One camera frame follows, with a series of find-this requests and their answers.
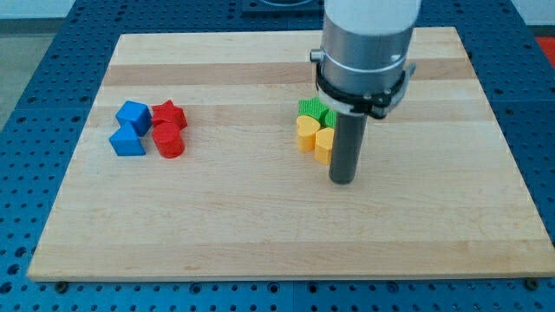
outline colored toy block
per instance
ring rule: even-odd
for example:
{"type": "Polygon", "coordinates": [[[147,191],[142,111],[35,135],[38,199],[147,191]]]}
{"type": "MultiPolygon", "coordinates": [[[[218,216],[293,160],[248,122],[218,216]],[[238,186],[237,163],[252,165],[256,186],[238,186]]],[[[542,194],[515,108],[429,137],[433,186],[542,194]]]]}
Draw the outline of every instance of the colored toy block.
{"type": "Polygon", "coordinates": [[[155,127],[164,122],[172,122],[180,129],[187,127],[187,119],[183,108],[176,107],[172,100],[153,106],[153,112],[152,123],[155,127]]]}
{"type": "Polygon", "coordinates": [[[134,101],[126,101],[115,115],[115,118],[121,126],[129,121],[139,136],[147,134],[152,125],[150,122],[152,116],[148,111],[148,106],[134,101]]]}
{"type": "Polygon", "coordinates": [[[334,110],[330,110],[326,117],[323,119],[323,125],[325,127],[336,128],[336,119],[337,119],[337,112],[334,110]]]}
{"type": "Polygon", "coordinates": [[[109,139],[118,156],[141,156],[145,149],[131,122],[124,123],[109,139]]]}
{"type": "Polygon", "coordinates": [[[322,104],[318,97],[314,97],[310,100],[300,100],[298,102],[298,115],[307,115],[322,125],[324,123],[324,118],[330,109],[322,104]]]}
{"type": "Polygon", "coordinates": [[[324,128],[316,133],[316,146],[314,158],[319,162],[329,165],[331,163],[331,148],[333,146],[333,128],[324,128]]]}
{"type": "Polygon", "coordinates": [[[314,149],[316,133],[320,130],[320,123],[310,116],[297,117],[297,143],[298,150],[308,152],[314,149]]]}
{"type": "Polygon", "coordinates": [[[158,152],[164,158],[175,158],[185,151],[185,142],[181,138],[180,128],[172,122],[164,122],[154,127],[153,140],[158,152]]]}

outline green block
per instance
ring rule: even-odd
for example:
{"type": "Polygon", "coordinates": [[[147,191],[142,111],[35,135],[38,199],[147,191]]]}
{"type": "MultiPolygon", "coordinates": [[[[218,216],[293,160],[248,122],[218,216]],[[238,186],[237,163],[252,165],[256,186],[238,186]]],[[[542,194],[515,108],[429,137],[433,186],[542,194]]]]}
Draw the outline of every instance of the green block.
{"type": "Polygon", "coordinates": [[[336,118],[337,118],[337,112],[334,111],[334,110],[330,110],[326,114],[326,117],[323,119],[323,125],[325,127],[335,128],[336,127],[336,118]]]}
{"type": "Polygon", "coordinates": [[[308,115],[315,120],[318,120],[322,125],[326,114],[330,109],[322,104],[318,97],[312,98],[310,100],[300,100],[298,102],[298,115],[308,115]]]}

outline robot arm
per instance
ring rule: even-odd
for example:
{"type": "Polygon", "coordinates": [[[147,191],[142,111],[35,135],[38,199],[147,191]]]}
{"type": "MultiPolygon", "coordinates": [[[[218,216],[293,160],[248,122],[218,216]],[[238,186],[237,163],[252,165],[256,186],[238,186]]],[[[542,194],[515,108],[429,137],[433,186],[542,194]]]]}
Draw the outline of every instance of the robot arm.
{"type": "Polygon", "coordinates": [[[421,0],[326,0],[317,62],[320,100],[337,111],[330,178],[355,177],[367,116],[384,118],[401,101],[410,76],[404,69],[421,0]]]}

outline red star block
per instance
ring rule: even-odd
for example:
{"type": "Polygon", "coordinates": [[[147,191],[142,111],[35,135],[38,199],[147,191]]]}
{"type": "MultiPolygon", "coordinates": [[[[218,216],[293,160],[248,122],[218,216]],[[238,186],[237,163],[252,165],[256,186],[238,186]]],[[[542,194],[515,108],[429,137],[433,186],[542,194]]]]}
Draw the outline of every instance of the red star block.
{"type": "Polygon", "coordinates": [[[152,123],[154,127],[164,122],[172,122],[180,129],[187,127],[187,119],[183,113],[183,108],[176,107],[172,100],[165,101],[160,105],[154,105],[153,112],[152,123]]]}

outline wooden board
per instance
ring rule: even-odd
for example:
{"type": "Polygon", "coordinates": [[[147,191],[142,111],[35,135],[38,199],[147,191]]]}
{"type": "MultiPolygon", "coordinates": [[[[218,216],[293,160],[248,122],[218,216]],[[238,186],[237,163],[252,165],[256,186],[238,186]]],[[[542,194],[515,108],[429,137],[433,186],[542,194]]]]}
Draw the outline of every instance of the wooden board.
{"type": "Polygon", "coordinates": [[[29,268],[37,281],[552,276],[555,250],[460,39],[416,29],[401,106],[350,185],[297,151],[317,31],[124,35],[29,268]],[[186,152],[114,156],[124,100],[173,98],[186,152]]]}

